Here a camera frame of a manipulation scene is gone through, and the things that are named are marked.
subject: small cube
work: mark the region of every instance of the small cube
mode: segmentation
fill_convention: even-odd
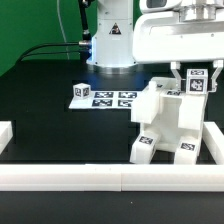
[[[86,99],[90,96],[91,86],[85,83],[80,83],[73,86],[74,97],[77,99]]]
[[[208,70],[188,69],[187,70],[187,94],[207,94]]]

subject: green wall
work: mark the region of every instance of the green wall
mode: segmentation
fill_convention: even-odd
[[[138,2],[134,0],[135,21],[141,14]],[[95,1],[87,9],[92,35],[97,27],[96,11]],[[61,0],[61,16],[67,40],[80,40],[82,29],[77,0]],[[57,17],[57,0],[1,0],[0,18],[0,75],[12,67],[28,48],[42,43],[63,42]],[[66,59],[66,55],[47,58]]]

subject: black cable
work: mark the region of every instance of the black cable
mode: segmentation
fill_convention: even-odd
[[[40,44],[34,47],[31,47],[30,49],[26,50],[16,61],[20,62],[26,55],[29,55],[30,52],[35,51],[37,49],[46,48],[46,47],[70,47],[70,46],[78,46],[78,42],[68,42],[68,43],[46,43],[46,44]]]
[[[20,57],[16,63],[22,61],[26,57],[37,56],[37,55],[53,55],[53,54],[67,54],[67,53],[82,53],[88,52],[88,50],[78,50],[78,51],[56,51],[56,52],[43,52],[43,53],[34,53],[34,54],[26,54],[23,57]]]

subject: cable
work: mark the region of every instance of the cable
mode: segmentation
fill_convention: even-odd
[[[62,19],[61,19],[60,0],[57,0],[57,14],[58,14],[58,21],[59,21],[59,24],[60,24],[61,33],[62,33],[64,42],[67,43],[65,30],[64,30],[64,27],[63,27]]]
[[[56,52],[43,52],[43,53],[34,53],[34,54],[27,54],[27,55],[24,55],[23,57],[20,57],[18,60],[17,60],[17,63],[22,61],[24,58],[26,57],[31,57],[31,56],[37,56],[37,55],[53,55],[53,54],[69,54],[69,53],[81,53],[85,50],[78,50],[78,51],[56,51]]]
[[[26,55],[29,55],[32,51],[35,51],[37,49],[46,48],[46,47],[68,47],[68,46],[78,46],[78,45],[79,45],[78,42],[71,42],[71,43],[46,43],[46,44],[37,45],[37,46],[31,47],[30,49],[25,51],[19,57],[19,59],[16,61],[16,63],[21,61],[24,57],[26,57]]]

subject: black tabletop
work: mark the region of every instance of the black tabletop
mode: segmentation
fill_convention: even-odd
[[[105,75],[78,61],[25,61],[0,77],[0,120],[14,137],[2,164],[129,163],[139,125],[129,110],[70,110],[72,86],[141,91],[153,76],[173,77],[169,65]],[[209,96],[206,120],[224,127],[222,91]],[[198,163],[214,163],[209,152]],[[171,163],[158,152],[154,163]],[[193,192],[0,192],[0,223],[223,223],[223,193]]]

